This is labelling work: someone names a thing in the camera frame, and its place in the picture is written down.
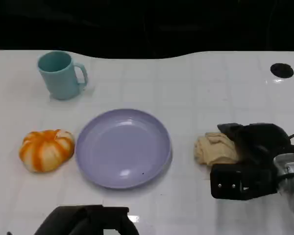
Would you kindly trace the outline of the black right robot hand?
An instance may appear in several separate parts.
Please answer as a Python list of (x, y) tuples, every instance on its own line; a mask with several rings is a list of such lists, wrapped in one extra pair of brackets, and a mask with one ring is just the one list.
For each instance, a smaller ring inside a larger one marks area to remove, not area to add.
[(234, 142), (243, 159), (254, 164), (271, 162), (275, 152), (291, 145), (287, 133), (272, 123), (225, 123), (217, 128)]

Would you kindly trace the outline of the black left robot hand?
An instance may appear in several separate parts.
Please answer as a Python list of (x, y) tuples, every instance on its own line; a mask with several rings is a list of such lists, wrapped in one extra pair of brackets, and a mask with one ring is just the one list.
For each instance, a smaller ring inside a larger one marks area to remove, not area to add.
[(128, 207), (103, 205), (59, 206), (43, 221), (36, 235), (102, 235), (115, 230), (120, 235), (139, 232), (128, 218)]

